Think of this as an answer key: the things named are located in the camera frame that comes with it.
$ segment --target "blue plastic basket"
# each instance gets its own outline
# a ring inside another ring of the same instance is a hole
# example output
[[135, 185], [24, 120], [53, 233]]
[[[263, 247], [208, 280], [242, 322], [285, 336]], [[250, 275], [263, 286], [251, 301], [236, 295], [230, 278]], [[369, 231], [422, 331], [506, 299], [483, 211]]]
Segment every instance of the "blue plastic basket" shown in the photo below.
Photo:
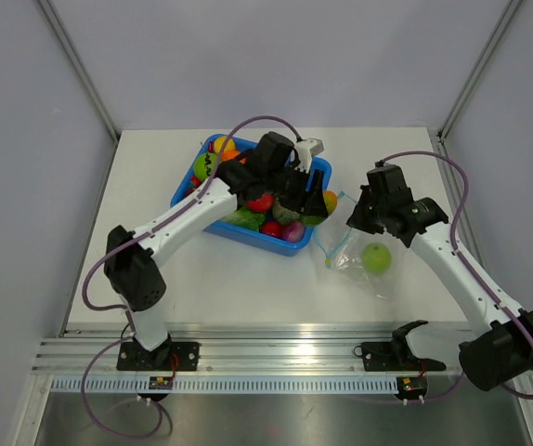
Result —
[[[202, 144], [201, 150], [197, 156], [201, 153], [207, 152], [209, 149], [209, 143], [222, 136], [223, 135], [212, 135], [211, 137], [208, 137], [207, 140], [204, 141], [204, 144]], [[236, 149], [238, 151], [246, 151], [256, 147], [255, 142], [248, 141], [246, 139], [233, 138], [233, 140], [236, 143]], [[312, 171], [315, 169], [322, 170], [324, 172], [322, 187], [326, 189], [326, 187], [329, 185], [329, 180], [331, 179], [331, 165], [326, 160], [314, 158], [312, 160]], [[194, 171], [191, 165], [190, 169], [184, 176], [184, 179], [180, 183], [180, 186], [175, 191], [174, 197], [170, 202], [171, 206], [176, 205], [185, 198], [186, 191], [189, 189], [190, 181], [193, 176]], [[249, 244], [250, 246], [254, 246], [256, 248], [277, 253], [282, 256], [295, 256], [297, 253], [299, 253], [300, 249], [306, 247], [306, 245], [310, 242], [314, 228], [306, 228], [304, 238], [302, 238], [302, 240], [300, 240], [298, 243], [285, 242], [284, 240], [276, 239], [275, 237], [270, 237], [268, 235], [261, 234], [260, 232], [255, 232], [253, 230], [247, 230], [246, 228], [231, 225], [224, 221], [216, 221], [212, 225], [208, 226], [205, 231], [215, 235], [220, 235], [221, 237], [225, 237], [230, 240], [235, 240], [236, 242]]]

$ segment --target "white table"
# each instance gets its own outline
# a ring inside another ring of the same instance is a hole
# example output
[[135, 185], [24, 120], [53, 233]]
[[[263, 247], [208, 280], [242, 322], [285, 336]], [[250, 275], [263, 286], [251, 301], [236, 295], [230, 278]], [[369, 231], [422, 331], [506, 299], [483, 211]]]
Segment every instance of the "white table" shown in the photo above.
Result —
[[[246, 129], [241, 138], [258, 140], [265, 129]], [[128, 230], [162, 214], [201, 144], [227, 130], [124, 131], [89, 244], [67, 328], [115, 329], [124, 326], [121, 311], [94, 312], [81, 300], [81, 284], [93, 263], [105, 254], [108, 232]], [[425, 128], [302, 128], [321, 138], [322, 157], [332, 165], [330, 190], [359, 196], [359, 185], [374, 162], [397, 151], [431, 151]], [[416, 198], [430, 196], [449, 212], [449, 201], [435, 160], [411, 156], [396, 160]], [[156, 306], [166, 322], [207, 325], [281, 323], [359, 323], [397, 327], [425, 319], [466, 326], [454, 299], [435, 274], [413, 253], [402, 260], [397, 293], [381, 299], [324, 268], [324, 255], [313, 242], [295, 257], [258, 250], [200, 233], [162, 267], [168, 291]], [[89, 295], [98, 305], [119, 302], [100, 270]]]

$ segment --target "clear plastic bag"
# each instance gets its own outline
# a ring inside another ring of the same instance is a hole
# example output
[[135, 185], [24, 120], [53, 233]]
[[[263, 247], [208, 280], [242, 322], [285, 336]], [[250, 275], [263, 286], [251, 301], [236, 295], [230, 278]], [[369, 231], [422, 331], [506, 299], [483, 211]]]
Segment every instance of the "clear plastic bag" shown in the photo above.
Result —
[[397, 294], [404, 248], [389, 234], [368, 234], [346, 226], [356, 200], [340, 192], [334, 213], [316, 227], [314, 239], [325, 255], [325, 266], [347, 279], [389, 298]]

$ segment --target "purple onion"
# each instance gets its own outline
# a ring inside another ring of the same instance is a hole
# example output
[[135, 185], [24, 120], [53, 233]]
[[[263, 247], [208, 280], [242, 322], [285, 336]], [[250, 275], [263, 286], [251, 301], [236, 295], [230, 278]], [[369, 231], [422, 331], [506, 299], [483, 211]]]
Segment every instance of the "purple onion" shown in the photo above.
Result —
[[304, 232], [306, 232], [304, 225], [299, 221], [293, 221], [283, 227], [281, 239], [289, 243], [298, 243], [304, 238]]

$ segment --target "wall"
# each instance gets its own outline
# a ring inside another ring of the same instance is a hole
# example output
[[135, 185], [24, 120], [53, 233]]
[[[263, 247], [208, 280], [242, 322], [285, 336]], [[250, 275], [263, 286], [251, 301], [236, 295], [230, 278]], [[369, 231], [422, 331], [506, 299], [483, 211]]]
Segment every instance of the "wall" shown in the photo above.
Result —
[[506, 0], [54, 0], [122, 128], [438, 127]]
[[526, 2], [448, 139], [472, 181], [487, 268], [533, 308], [533, 2]]
[[0, 1], [0, 445], [59, 332], [111, 153], [34, 2]]

